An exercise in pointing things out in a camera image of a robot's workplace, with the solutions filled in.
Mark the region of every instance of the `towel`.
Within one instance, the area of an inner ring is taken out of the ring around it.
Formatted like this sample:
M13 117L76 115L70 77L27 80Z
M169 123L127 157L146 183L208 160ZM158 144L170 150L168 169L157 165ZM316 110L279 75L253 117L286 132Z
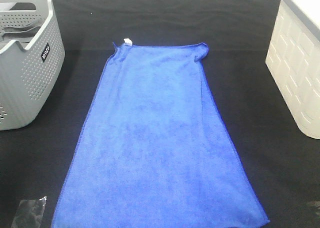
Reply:
M210 93L204 43L116 47L52 228L257 228L268 218Z

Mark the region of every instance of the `basket label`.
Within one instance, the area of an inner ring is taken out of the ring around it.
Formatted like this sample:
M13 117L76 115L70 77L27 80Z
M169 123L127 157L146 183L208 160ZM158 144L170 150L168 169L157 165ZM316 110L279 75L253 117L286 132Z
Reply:
M49 52L50 52L50 46L49 46L49 43L47 43L44 48L44 51L41 54L42 62L44 62L47 59Z

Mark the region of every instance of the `black surface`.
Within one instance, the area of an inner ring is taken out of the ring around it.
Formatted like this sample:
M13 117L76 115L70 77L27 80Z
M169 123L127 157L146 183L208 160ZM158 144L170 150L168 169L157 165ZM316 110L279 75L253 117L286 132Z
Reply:
M264 62L279 1L54 0L65 62L35 121L0 132L0 227L10 227L20 200L43 196L41 227L50 227L112 41L126 37L137 45L206 42L208 83L271 221L265 227L320 227L307 206L320 200L320 140L298 130Z

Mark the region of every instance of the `towel tag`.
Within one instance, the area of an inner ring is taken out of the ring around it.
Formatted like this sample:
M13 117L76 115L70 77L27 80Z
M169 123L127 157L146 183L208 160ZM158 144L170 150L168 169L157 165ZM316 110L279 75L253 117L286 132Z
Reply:
M124 39L124 44L127 45L127 46L132 46L133 43L129 38L125 38Z

